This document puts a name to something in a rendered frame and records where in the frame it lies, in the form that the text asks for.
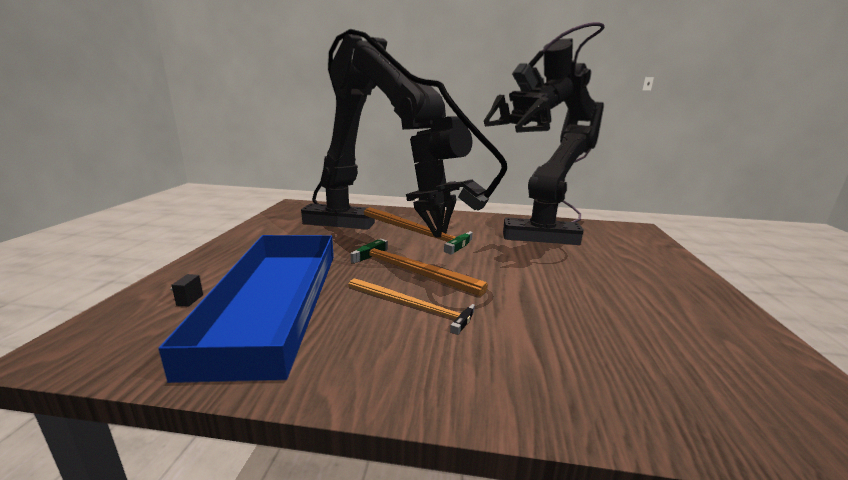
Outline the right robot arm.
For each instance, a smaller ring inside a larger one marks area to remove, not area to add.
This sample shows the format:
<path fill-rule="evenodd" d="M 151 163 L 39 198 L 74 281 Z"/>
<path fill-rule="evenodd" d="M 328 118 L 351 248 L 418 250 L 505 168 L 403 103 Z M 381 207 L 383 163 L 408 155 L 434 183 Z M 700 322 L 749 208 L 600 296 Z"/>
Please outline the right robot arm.
<path fill-rule="evenodd" d="M 330 75 L 336 112 L 320 180 L 320 186 L 326 188 L 326 204 L 308 204 L 301 209 L 302 214 L 370 218 L 364 215 L 367 207 L 349 205 L 348 185 L 353 185 L 358 174 L 355 144 L 361 112 L 376 85 L 401 118 L 402 130 L 431 128 L 410 138 L 414 163 L 470 153 L 471 132 L 458 116 L 446 117 L 442 96 L 432 86 L 411 80 L 370 41 L 346 34 L 331 63 Z"/>

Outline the blue bin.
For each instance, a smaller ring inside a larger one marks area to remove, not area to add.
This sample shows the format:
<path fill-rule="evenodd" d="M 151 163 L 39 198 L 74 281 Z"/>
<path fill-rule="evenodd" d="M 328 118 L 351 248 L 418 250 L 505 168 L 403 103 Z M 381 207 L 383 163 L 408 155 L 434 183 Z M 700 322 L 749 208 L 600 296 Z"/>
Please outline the blue bin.
<path fill-rule="evenodd" d="M 333 258 L 332 235 L 262 235 L 158 348 L 167 383 L 287 380 Z"/>

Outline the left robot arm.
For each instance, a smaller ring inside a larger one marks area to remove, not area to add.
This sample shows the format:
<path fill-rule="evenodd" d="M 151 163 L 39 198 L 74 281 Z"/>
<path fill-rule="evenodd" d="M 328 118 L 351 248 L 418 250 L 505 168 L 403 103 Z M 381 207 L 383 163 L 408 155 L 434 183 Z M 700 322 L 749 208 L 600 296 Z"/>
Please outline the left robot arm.
<path fill-rule="evenodd" d="M 604 103 L 595 102 L 590 97 L 586 86 L 591 78 L 591 70 L 585 63 L 572 61 L 571 41 L 573 55 L 573 39 L 558 39 L 544 52 L 544 76 L 548 78 L 544 84 L 552 85 L 556 89 L 553 92 L 558 94 L 557 105 L 564 101 L 570 109 L 570 116 L 567 110 L 562 128 L 561 144 L 553 156 L 545 164 L 538 166 L 530 177 L 531 180 L 529 179 L 529 198 L 534 199 L 532 218 L 506 217 L 506 229 L 568 234 L 584 232 L 577 222 L 556 221 L 558 203 L 565 200 L 565 177 L 573 163 L 581 154 L 587 153 L 589 148 L 594 149 L 597 144 Z M 539 82 L 531 65 L 527 63 L 519 63 L 512 75 L 522 91 L 533 90 Z M 590 126 L 578 125 L 578 121 L 590 121 Z"/>

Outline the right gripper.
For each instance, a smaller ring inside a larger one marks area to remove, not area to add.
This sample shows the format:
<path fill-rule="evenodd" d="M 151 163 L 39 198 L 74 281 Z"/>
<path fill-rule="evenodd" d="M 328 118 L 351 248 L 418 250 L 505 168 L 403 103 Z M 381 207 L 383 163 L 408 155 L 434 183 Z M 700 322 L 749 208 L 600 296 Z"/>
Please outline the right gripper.
<path fill-rule="evenodd" d="M 449 221 L 457 201 L 456 195 L 451 195 L 450 192 L 460 190 L 459 187 L 464 187 L 477 197 L 484 194 L 486 190 L 473 179 L 446 183 L 443 159 L 420 162 L 414 165 L 418 191 L 406 194 L 407 201 L 414 201 L 418 198 L 418 201 L 413 202 L 414 209 L 425 221 L 434 237 L 440 238 L 442 232 L 447 233 Z M 419 197 L 419 195 L 424 195 L 424 197 Z M 429 210 L 437 230 L 428 216 L 427 210 Z"/>

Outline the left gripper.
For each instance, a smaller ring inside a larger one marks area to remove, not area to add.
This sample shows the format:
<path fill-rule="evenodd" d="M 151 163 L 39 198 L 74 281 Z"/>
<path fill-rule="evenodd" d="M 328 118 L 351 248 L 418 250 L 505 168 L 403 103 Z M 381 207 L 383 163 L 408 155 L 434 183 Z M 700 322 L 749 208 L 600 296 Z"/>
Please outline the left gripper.
<path fill-rule="evenodd" d="M 491 110 L 484 119 L 484 125 L 486 127 L 513 123 L 516 124 L 515 129 L 517 133 L 550 130 L 550 122 L 552 121 L 551 109 L 557 105 L 558 94 L 554 94 L 553 91 L 556 89 L 552 85 L 546 86 L 544 84 L 544 78 L 541 77 L 537 67 L 532 67 L 532 69 L 539 80 L 535 88 L 530 92 L 520 89 L 521 91 L 509 93 L 510 101 L 513 101 L 514 107 L 512 114 L 510 114 L 509 105 L 505 101 L 505 95 L 498 95 Z M 524 109 L 522 109 L 523 107 Z M 490 121 L 490 118 L 498 108 L 501 117 L 498 120 Z M 531 120 L 537 122 L 537 126 L 523 127 L 523 125 L 530 123 Z"/>

